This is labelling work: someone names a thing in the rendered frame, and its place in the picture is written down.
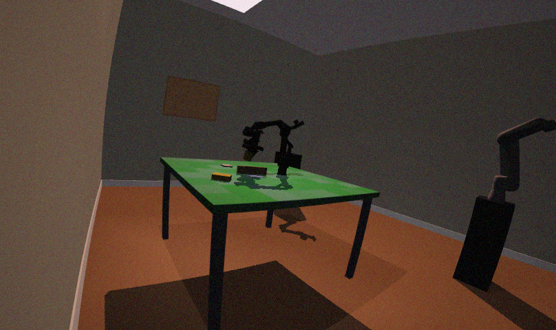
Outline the orange rectangular block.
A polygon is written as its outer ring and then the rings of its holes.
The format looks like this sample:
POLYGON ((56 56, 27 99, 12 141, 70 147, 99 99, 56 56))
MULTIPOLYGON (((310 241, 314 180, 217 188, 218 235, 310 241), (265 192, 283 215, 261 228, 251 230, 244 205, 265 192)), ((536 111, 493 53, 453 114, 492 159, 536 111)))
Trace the orange rectangular block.
POLYGON ((222 173, 213 173, 212 179, 216 179, 219 181, 229 182, 231 180, 232 175, 222 174, 222 173))

